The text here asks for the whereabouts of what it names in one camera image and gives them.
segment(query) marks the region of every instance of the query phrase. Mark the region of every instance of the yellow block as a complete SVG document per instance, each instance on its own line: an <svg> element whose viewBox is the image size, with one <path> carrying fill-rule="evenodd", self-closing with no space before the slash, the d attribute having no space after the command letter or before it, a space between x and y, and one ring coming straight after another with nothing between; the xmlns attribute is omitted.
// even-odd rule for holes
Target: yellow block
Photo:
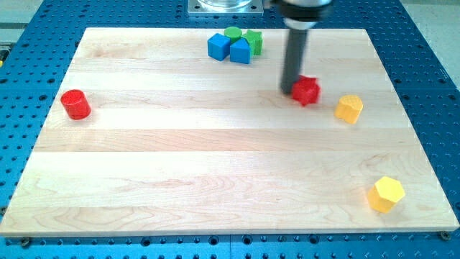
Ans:
<svg viewBox="0 0 460 259"><path fill-rule="evenodd" d="M343 119L350 124L357 123L363 104L359 96L345 95L339 99L336 111L333 113L335 117Z"/></svg>
<svg viewBox="0 0 460 259"><path fill-rule="evenodd" d="M405 196L401 182L384 176L378 180L367 194L371 208L388 213Z"/></svg>

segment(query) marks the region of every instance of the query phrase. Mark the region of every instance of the blue cube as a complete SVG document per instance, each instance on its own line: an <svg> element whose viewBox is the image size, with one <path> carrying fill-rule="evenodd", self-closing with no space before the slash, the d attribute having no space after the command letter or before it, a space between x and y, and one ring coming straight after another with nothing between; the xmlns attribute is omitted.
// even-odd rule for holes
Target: blue cube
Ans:
<svg viewBox="0 0 460 259"><path fill-rule="evenodd" d="M251 48L246 39L241 38L230 46L230 61L243 64L251 62Z"/></svg>
<svg viewBox="0 0 460 259"><path fill-rule="evenodd" d="M230 54L230 44L229 37L216 33L208 40L208 56L219 61L224 60Z"/></svg>

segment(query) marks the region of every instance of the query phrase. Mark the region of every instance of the green block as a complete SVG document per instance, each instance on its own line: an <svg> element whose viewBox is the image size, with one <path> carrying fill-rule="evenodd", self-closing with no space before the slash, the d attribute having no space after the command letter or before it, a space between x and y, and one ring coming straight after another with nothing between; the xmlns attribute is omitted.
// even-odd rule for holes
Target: green block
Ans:
<svg viewBox="0 0 460 259"><path fill-rule="evenodd" d="M244 39L249 43L251 48L251 54L261 55L262 54L262 32L255 32L248 29L245 34L243 34Z"/></svg>
<svg viewBox="0 0 460 259"><path fill-rule="evenodd" d="M238 27L228 27L224 30L224 35L230 38L232 44L241 39L242 34L242 30Z"/></svg>

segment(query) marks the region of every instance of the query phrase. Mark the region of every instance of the red cylinder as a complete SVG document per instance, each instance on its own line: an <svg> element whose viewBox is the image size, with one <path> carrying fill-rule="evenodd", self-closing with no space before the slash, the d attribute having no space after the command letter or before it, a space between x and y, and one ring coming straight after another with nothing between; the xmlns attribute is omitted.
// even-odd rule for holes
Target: red cylinder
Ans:
<svg viewBox="0 0 460 259"><path fill-rule="evenodd" d="M80 90L66 91L61 96L60 102L71 119L85 119L91 113L85 94Z"/></svg>

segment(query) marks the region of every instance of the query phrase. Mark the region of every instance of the wooden board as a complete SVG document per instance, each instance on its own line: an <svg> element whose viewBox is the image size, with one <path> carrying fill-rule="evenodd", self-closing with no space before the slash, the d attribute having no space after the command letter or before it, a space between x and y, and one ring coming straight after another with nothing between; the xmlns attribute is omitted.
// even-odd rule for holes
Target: wooden board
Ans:
<svg viewBox="0 0 460 259"><path fill-rule="evenodd" d="M305 74L319 104L278 88L285 30L264 29L251 65L218 62L219 29L90 28L80 42L0 230L120 236L454 230L459 223L361 29L310 33ZM93 108L71 121L58 99ZM357 94L355 125L333 116ZM406 197L366 194L382 176Z"/></svg>

